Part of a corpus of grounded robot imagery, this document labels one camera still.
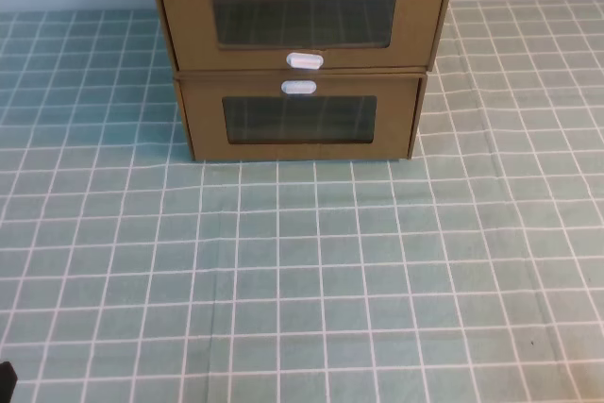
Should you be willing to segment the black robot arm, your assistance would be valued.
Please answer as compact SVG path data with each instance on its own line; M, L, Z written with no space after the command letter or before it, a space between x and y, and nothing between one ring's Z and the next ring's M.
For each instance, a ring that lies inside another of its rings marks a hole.
M0 403L10 403L18 376L9 361L0 363Z

